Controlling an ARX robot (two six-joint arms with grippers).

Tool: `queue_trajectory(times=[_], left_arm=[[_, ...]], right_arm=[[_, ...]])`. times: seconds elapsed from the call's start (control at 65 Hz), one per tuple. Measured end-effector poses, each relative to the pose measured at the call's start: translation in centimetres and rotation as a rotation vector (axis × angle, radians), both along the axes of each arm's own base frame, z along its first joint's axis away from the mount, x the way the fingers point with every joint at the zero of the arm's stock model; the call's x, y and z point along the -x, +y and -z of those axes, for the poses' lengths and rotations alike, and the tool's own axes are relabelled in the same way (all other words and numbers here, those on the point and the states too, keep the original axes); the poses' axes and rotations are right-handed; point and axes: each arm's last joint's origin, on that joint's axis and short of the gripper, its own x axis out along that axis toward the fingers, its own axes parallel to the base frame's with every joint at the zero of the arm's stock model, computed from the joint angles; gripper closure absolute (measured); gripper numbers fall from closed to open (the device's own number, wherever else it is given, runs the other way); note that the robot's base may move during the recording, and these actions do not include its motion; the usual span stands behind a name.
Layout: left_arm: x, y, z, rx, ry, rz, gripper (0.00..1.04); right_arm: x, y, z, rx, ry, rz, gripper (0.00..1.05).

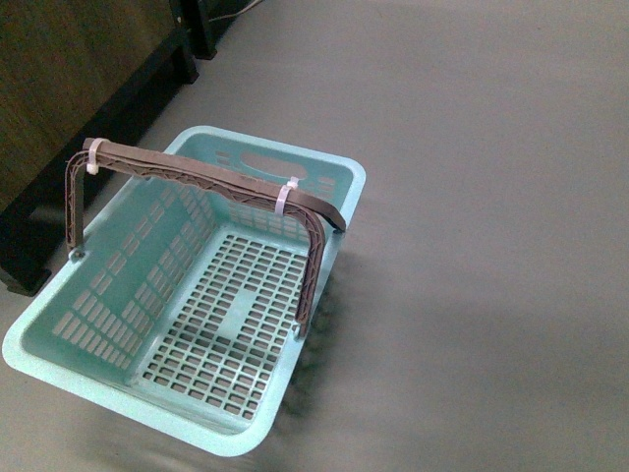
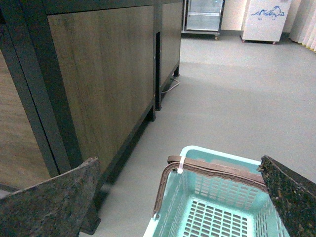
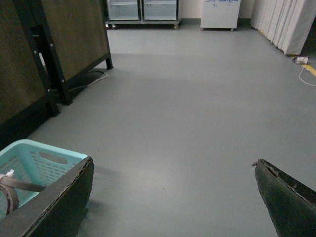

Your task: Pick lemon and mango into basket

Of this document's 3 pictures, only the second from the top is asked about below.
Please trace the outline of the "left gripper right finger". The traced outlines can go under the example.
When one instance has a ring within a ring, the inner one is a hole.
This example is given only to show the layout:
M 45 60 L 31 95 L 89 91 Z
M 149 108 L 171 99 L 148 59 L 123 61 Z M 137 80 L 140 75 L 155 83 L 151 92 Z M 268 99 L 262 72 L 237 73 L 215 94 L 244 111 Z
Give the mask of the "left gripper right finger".
M 269 156 L 258 171 L 291 237 L 316 235 L 316 184 Z

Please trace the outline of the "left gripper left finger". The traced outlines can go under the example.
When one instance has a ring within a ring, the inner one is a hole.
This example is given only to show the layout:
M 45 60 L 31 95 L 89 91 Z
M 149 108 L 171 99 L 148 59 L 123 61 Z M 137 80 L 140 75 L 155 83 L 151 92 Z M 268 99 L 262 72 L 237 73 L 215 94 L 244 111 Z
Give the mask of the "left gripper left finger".
M 77 237 L 100 179 L 98 158 L 0 199 L 2 237 Z

